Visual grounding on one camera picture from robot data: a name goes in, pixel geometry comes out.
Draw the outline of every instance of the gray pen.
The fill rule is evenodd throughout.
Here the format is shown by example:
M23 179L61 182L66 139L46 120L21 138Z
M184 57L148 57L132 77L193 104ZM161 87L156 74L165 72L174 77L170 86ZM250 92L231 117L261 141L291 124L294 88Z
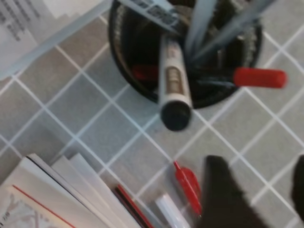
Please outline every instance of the gray pen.
M217 0L197 0L192 14L191 25L187 33L185 43L186 58L189 59L191 55L195 54L195 50L200 48L210 19L213 15L213 10Z
M222 49L229 44L236 36L238 36L246 26L250 25L258 16L266 10L276 0L253 0L246 9L236 15L214 39L206 44L201 51L194 55L190 60L190 66L201 66L217 50Z

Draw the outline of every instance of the stack of papers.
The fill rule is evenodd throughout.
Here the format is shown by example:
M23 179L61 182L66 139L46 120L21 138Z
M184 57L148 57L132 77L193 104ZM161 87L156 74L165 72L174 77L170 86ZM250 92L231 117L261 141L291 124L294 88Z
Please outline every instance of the stack of papers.
M52 167L32 154L0 187L0 227L139 228L80 155Z

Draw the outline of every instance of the red pen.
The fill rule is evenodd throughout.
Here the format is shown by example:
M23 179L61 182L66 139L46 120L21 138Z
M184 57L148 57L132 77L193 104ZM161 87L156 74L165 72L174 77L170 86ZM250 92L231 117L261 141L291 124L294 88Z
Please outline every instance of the red pen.
M181 185L192 209L196 214L201 215L200 185L195 174L188 168L180 167L177 161L173 164L176 168L175 177Z

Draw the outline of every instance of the tiled surface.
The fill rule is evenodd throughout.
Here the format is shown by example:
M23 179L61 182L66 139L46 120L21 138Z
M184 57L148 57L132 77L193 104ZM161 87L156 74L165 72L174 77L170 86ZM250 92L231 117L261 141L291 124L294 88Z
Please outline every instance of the tiled surface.
M285 227L294 217L293 213L271 191L262 197L256 204L256 208L271 227Z
M194 114L190 128L182 133L169 132L159 119L151 122L158 106L131 87L122 90L127 83L111 57L107 25L101 19L94 20L59 45L69 58L54 48L18 79L12 79L13 83L10 78L0 82L0 139L3 137L15 149L0 140L0 183L17 165L17 154L37 153L50 163L59 152L68 158L81 153L110 188L118 183L125 186L156 228L167 224L154 203L164 192L169 193L189 223L194 224L193 212L185 208L187 200L170 162L178 160L182 166L191 168L201 182L203 159L214 154L228 162L234 161L232 171L247 197L259 196L255 202L259 213L273 227L285 227L294 215L277 196L291 204L288 197L293 169L285 167L303 151L304 145L301 142L304 139L303 5L302 0L278 0L265 13L268 38L259 66L268 63L267 67L283 69L290 81L282 90L251 89L268 109L243 91L241 96L233 96L228 106L224 101L198 111L207 121L212 119L213 128ZM283 46L299 28L302 31L285 47L289 55L281 52L272 58L278 52L273 40ZM70 60L79 67L85 66L85 74L80 74ZM110 102L107 98L117 94L114 102L123 112L113 104L103 109ZM37 99L46 107L40 107ZM272 120L269 111L277 114L286 104L288 109L278 117L285 124L276 122L264 129ZM138 126L147 128L148 137L140 133ZM79 131L82 134L77 139L74 134ZM260 132L263 132L261 137L247 146ZM246 148L243 155L246 162L236 160L236 154L243 148ZM264 182L272 180L276 180L274 191L262 190Z
M250 95L244 94L213 126L232 146L241 150L270 118Z
M245 158L270 180L301 151L301 145L277 123L245 154Z

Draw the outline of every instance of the pen holder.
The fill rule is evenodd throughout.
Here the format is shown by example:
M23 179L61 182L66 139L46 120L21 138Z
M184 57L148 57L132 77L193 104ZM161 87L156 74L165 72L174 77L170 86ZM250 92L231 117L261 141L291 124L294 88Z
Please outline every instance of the pen holder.
M169 0L177 11L189 16L195 0ZM221 29L237 12L238 7L231 0L219 1L209 28L209 38ZM135 11L114 0L109 18L109 41L114 60L126 81L141 95L157 102L157 85L139 81L133 74L136 65L157 66L159 61L160 37L163 30ZM246 28L227 47L212 58L207 67L229 68L254 67L262 46L262 26L257 21ZM238 90L235 86L200 85L189 81L193 107L203 108L214 105Z

